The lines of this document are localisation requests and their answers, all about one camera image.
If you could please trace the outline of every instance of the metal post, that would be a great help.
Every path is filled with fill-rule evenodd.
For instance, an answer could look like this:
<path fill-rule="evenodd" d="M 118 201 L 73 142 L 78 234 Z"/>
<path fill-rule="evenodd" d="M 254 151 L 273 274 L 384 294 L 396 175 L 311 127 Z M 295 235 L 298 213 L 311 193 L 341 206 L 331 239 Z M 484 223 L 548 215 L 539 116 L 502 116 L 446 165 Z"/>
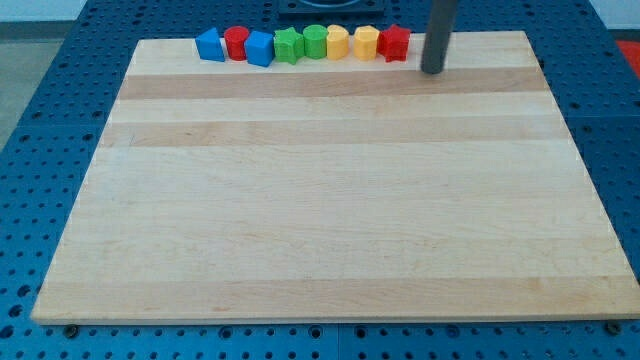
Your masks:
<path fill-rule="evenodd" d="M 431 4 L 420 64 L 420 69 L 427 74 L 438 74 L 444 67 L 457 8 L 458 0 L 433 0 Z"/>

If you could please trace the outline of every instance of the yellow hexagon block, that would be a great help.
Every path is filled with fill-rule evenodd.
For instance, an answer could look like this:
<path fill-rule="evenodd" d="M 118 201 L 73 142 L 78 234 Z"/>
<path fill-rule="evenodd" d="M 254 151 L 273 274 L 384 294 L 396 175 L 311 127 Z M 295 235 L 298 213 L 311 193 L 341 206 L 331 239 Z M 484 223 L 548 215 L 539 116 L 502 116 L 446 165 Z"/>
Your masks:
<path fill-rule="evenodd" d="M 327 59 L 339 60 L 349 53 L 349 31 L 339 25 L 327 27 Z"/>
<path fill-rule="evenodd" d="M 353 54 L 360 60 L 369 61 L 376 58 L 380 31 L 371 25 L 361 26 L 353 35 Z"/>

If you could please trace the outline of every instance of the toy block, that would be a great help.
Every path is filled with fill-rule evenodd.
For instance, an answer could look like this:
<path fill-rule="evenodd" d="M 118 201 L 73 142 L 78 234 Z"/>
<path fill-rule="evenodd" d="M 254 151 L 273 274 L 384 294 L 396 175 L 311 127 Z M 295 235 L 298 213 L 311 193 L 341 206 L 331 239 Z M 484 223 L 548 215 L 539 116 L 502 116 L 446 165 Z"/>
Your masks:
<path fill-rule="evenodd" d="M 371 25 L 361 26 L 353 34 L 353 54 L 362 61 L 376 58 L 380 31 Z"/>
<path fill-rule="evenodd" d="M 224 42 L 227 44 L 227 52 L 231 60 L 246 60 L 244 42 L 249 37 L 249 30 L 244 26 L 232 26 L 224 32 Z"/>
<path fill-rule="evenodd" d="M 252 31 L 244 42 L 249 64 L 267 67 L 273 60 L 273 35 Z"/>
<path fill-rule="evenodd" d="M 220 43 L 220 36 L 218 36 L 218 30 L 216 28 L 211 28 L 196 37 L 196 47 L 198 48 L 200 59 L 224 61 L 222 44 Z"/>
<path fill-rule="evenodd" d="M 384 56 L 386 62 L 407 61 L 409 50 L 410 29 L 401 28 L 393 24 L 380 33 L 378 38 L 378 53 Z"/>
<path fill-rule="evenodd" d="M 273 47 L 276 53 L 276 61 L 295 65 L 298 59 L 304 56 L 304 37 L 293 27 L 285 30 L 276 30 L 275 34 Z"/>
<path fill-rule="evenodd" d="M 327 28 L 327 59 L 339 60 L 349 53 L 349 31 L 339 25 Z"/>
<path fill-rule="evenodd" d="M 322 25 L 309 25 L 302 30 L 304 36 L 304 54 L 311 59 L 327 56 L 327 28 Z"/>

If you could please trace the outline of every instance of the green block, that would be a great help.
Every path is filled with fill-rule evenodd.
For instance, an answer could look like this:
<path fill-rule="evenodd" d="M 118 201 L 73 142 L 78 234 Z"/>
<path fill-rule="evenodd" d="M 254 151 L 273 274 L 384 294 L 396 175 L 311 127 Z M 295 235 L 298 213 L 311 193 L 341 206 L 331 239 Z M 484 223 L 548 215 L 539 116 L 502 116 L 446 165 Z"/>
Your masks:
<path fill-rule="evenodd" d="M 304 37 L 293 27 L 276 30 L 273 39 L 276 61 L 288 62 L 295 65 L 304 56 Z"/>
<path fill-rule="evenodd" d="M 304 35 L 304 52 L 312 59 L 327 56 L 327 28 L 322 25 L 309 25 L 302 31 Z"/>

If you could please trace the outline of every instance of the blue pentagon block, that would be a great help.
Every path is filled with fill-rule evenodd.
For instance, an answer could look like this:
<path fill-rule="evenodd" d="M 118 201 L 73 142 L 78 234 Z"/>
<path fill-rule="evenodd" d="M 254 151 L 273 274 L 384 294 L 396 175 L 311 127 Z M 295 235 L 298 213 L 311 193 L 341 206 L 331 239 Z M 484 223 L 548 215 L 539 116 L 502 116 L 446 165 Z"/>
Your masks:
<path fill-rule="evenodd" d="M 224 61 L 224 52 L 220 43 L 218 29 L 212 28 L 196 38 L 196 47 L 200 54 L 200 59 Z"/>
<path fill-rule="evenodd" d="M 249 64 L 267 67 L 273 60 L 273 35 L 252 31 L 244 43 Z"/>

